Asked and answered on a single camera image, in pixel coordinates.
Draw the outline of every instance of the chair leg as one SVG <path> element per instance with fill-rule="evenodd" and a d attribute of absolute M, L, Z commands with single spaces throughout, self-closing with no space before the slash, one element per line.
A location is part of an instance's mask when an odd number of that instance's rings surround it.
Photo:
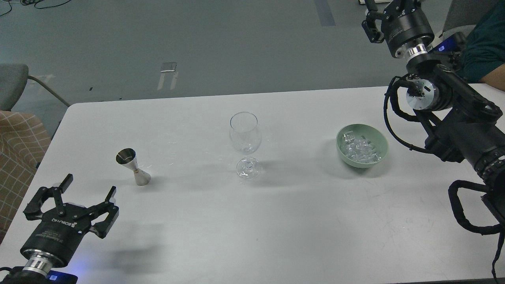
<path fill-rule="evenodd" d="M 67 103 L 62 97 L 60 97 L 55 91 L 53 91 L 49 86 L 47 86 L 44 82 L 40 81 L 38 78 L 33 77 L 32 75 L 28 75 L 28 79 L 32 79 L 33 81 L 39 83 L 42 87 L 44 87 L 47 91 L 49 91 L 53 96 L 56 97 L 60 102 L 62 102 L 65 106 L 69 107 L 70 104 Z"/>

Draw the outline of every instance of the jigger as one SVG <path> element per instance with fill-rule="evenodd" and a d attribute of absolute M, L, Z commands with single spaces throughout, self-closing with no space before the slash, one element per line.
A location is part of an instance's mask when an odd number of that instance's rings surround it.
<path fill-rule="evenodd" d="M 151 175 L 139 169 L 137 166 L 137 156 L 135 150 L 132 148 L 126 148 L 116 155 L 116 162 L 123 165 L 133 171 L 133 176 L 135 177 L 135 183 L 137 185 L 146 185 L 151 180 Z"/>

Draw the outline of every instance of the person's arm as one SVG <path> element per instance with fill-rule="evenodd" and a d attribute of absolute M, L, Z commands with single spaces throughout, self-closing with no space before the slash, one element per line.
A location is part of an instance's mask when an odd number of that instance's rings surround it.
<path fill-rule="evenodd" d="M 498 68 L 489 72 L 487 75 L 482 77 L 479 82 L 486 83 L 491 87 L 505 91 L 505 64 L 501 64 Z"/>

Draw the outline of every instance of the robotic arm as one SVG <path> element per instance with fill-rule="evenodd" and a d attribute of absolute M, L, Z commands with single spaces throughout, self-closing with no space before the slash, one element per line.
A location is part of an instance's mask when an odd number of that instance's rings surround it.
<path fill-rule="evenodd" d="M 386 126 L 410 150 L 434 154 L 443 162 L 460 163 L 466 159 L 484 181 L 477 184 L 457 180 L 450 185 L 448 193 L 453 214 L 463 228 L 482 235 L 500 234 L 491 271 L 496 281 L 494 264 L 505 242 L 505 134 L 495 125 L 503 112 L 443 65 L 442 60 L 447 61 L 443 53 L 428 53 L 426 46 L 433 41 L 434 34 L 421 10 L 420 0 L 393 0 L 382 13 L 378 12 L 374 0 L 365 0 L 365 3 L 368 13 L 362 27 L 370 42 L 386 41 L 391 56 L 407 60 L 408 73 L 394 77 L 385 94 Z M 382 22 L 380 31 L 376 20 Z M 400 87 L 408 89 L 407 102 L 415 115 L 400 109 L 397 93 Z M 394 133 L 387 117 L 388 101 L 396 115 L 422 124 L 428 134 L 423 148 L 405 142 Z M 433 113 L 449 108 L 443 119 Z M 458 197 L 460 188 L 485 193 L 482 201 L 499 224 L 472 225 Z"/>
<path fill-rule="evenodd" d="M 114 204 L 116 187 L 111 188 L 103 202 L 86 208 L 63 203 L 62 194 L 72 180 L 72 174 L 68 174 L 60 186 L 39 188 L 28 203 L 23 211 L 26 219 L 42 220 L 20 250 L 28 262 L 24 267 L 12 268 L 0 284 L 54 283 L 50 277 L 51 269 L 68 265 L 86 233 L 93 232 L 99 238 L 105 238 L 119 215 L 119 207 Z M 49 198 L 55 200 L 56 207 L 42 213 L 42 205 Z M 104 221 L 91 225 L 105 213 L 108 215 Z M 69 274 L 60 278 L 69 279 L 64 283 L 77 281 Z"/>

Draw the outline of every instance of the white table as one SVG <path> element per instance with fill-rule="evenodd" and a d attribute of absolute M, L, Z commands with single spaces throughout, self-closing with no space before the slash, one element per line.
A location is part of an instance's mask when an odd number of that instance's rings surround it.
<path fill-rule="evenodd" d="M 497 105 L 502 92 L 475 85 Z M 480 182 L 471 166 L 410 152 L 387 132 L 384 87 L 76 104 L 56 136 L 0 246 L 0 266 L 24 265 L 19 249 L 38 221 L 22 213 L 40 186 L 67 173 L 64 202 L 89 207 L 112 185 L 120 215 L 101 240 L 85 236 L 60 271 L 80 283 L 390 283 L 491 277 L 497 235 L 461 228 L 447 197 L 456 179 Z M 241 154 L 230 117 L 258 117 L 264 172 L 235 173 Z M 397 133 L 423 145 L 416 123 Z M 348 124 L 376 127 L 389 155 L 370 169 L 337 156 Z M 498 123 L 505 129 L 503 119 Z M 152 175 L 136 186 L 116 153 L 137 151 Z M 477 193 L 461 191 L 467 217 L 497 223 Z M 44 210 L 54 207 L 52 200 Z M 505 261 L 497 264 L 505 273 Z"/>

